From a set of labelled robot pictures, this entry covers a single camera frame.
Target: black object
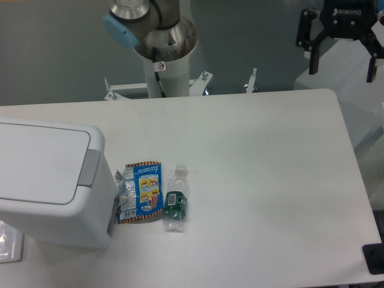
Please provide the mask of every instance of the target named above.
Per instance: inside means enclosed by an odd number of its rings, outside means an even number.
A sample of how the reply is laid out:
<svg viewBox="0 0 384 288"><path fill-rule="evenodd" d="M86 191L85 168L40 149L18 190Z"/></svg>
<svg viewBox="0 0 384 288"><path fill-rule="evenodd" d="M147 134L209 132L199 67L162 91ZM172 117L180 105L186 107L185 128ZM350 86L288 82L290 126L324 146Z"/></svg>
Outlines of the black object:
<svg viewBox="0 0 384 288"><path fill-rule="evenodd" d="M384 274L384 244L368 244L362 247L371 274Z"/></svg>
<svg viewBox="0 0 384 288"><path fill-rule="evenodd" d="M324 29L311 40L312 21L317 18ZM367 82L371 83L376 75L376 60L384 59L384 48L372 31L377 20L375 0L324 0L322 11L314 8L302 10L296 45L311 54L310 74L314 75L318 71L319 47L326 37L359 40L371 55L367 75ZM384 25L384 17L379 20Z"/></svg>

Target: metal bracket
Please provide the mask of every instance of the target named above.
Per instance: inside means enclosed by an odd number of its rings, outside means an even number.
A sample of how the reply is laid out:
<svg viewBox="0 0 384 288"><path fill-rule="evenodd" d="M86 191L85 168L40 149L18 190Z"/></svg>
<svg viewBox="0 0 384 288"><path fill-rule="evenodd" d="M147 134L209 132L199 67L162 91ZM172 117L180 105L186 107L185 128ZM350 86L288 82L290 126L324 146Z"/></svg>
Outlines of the metal bracket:
<svg viewBox="0 0 384 288"><path fill-rule="evenodd" d="M198 79L190 80L190 96L201 96L201 95L209 95L209 92L206 88L209 81L213 78L213 74L204 71ZM138 83L138 84L126 84L126 85L109 85L107 78L105 78L107 95L105 96L105 100L130 100L125 97L128 95L137 94L145 94L148 93L148 88L146 83Z"/></svg>

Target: table surface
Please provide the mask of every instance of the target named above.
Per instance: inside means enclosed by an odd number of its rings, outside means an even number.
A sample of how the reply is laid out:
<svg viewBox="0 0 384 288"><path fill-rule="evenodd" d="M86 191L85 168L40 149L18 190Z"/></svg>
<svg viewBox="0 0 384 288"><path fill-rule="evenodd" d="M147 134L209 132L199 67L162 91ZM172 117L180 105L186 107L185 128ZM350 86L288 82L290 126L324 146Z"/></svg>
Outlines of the table surface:
<svg viewBox="0 0 384 288"><path fill-rule="evenodd" d="M384 280L380 242L330 90L0 107L0 116L91 124L111 171L157 160L163 189L189 169L185 233L116 225L106 250L35 242L1 287L310 287Z"/></svg>

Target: water bottle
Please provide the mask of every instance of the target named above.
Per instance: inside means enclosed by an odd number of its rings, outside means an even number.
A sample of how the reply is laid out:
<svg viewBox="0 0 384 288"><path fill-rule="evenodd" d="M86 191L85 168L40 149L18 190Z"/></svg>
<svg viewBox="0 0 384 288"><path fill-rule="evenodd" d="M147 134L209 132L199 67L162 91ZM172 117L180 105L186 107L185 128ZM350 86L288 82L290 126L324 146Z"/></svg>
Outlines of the water bottle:
<svg viewBox="0 0 384 288"><path fill-rule="evenodd" d="M174 176L169 181L164 204L163 223L168 230L183 229L188 195L187 167L178 164Z"/></svg>

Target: plastic bag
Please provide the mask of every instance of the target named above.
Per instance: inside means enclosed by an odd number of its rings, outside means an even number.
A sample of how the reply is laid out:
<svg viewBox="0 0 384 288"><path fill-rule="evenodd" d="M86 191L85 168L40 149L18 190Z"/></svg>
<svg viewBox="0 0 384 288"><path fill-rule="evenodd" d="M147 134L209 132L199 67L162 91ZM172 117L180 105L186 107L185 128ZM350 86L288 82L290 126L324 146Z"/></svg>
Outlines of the plastic bag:
<svg viewBox="0 0 384 288"><path fill-rule="evenodd" d="M118 223L146 219L163 210L161 163L154 161L125 165L116 174L119 190Z"/></svg>

